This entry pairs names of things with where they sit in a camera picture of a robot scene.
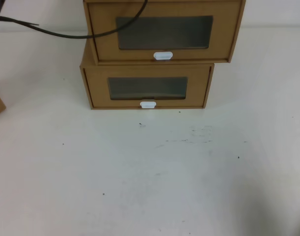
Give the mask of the lower brown cardboard shoebox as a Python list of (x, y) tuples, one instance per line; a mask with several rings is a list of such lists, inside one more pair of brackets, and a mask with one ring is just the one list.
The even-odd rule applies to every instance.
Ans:
[(96, 65), (90, 43), (84, 47), (80, 70), (91, 109), (205, 108), (214, 64)]

